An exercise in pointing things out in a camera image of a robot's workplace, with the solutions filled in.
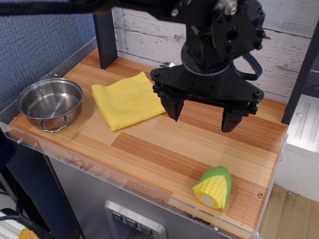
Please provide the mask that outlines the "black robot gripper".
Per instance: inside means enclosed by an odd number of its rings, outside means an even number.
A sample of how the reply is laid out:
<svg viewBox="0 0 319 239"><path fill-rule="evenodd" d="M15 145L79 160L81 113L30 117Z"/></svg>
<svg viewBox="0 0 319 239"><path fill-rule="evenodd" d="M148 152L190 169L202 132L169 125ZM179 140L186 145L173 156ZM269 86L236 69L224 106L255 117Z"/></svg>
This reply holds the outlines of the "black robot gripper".
<svg viewBox="0 0 319 239"><path fill-rule="evenodd" d="M262 68L250 52L261 46L255 39L215 46L211 37L189 37L181 49L181 65L151 71L153 90L175 121L186 100L223 107L221 130L232 132L243 116L256 113L264 98L251 84Z"/></svg>

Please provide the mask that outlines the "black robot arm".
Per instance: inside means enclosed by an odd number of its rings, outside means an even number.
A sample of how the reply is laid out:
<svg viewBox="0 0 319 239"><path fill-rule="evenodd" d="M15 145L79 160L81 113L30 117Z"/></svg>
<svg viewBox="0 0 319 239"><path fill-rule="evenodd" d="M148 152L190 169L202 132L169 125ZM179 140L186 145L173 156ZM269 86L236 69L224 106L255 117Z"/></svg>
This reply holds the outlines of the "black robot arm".
<svg viewBox="0 0 319 239"><path fill-rule="evenodd" d="M262 67L252 56L262 48L265 14L256 0L116 0L112 6L145 11L183 23L181 65L151 71L153 91L170 118L186 100L222 107L221 129L231 132L255 114L263 91L252 85Z"/></svg>

